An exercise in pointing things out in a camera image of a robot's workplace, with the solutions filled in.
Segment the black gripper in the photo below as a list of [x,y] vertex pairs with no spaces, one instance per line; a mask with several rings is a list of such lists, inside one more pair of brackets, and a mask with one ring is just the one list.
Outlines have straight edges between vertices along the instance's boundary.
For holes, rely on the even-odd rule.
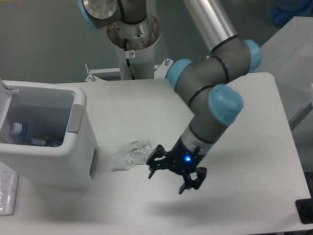
[[[182,137],[178,139],[170,152],[166,151],[162,145],[157,145],[149,155],[146,165],[149,166],[149,176],[151,179],[157,170],[169,169],[177,175],[182,175],[184,183],[179,188],[179,194],[185,190],[194,188],[198,190],[206,178],[207,168],[198,167],[207,153],[201,153],[199,144],[186,147]],[[196,173],[196,179],[191,178],[191,173]]]

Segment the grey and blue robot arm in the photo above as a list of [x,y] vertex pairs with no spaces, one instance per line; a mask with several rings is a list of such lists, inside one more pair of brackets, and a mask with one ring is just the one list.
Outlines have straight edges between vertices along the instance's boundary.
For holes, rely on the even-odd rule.
[[[158,145],[147,165],[151,174],[169,170],[183,177],[180,192],[199,189],[207,170],[200,162],[244,106],[229,82],[254,71],[262,53],[253,40],[242,40],[217,0],[186,0],[209,57],[196,64],[181,59],[171,65],[166,77],[194,117],[170,151]],[[123,80],[154,77],[150,48],[160,37],[159,21],[147,12],[144,0],[80,0],[78,7],[92,30],[105,27],[111,43],[120,51]]]

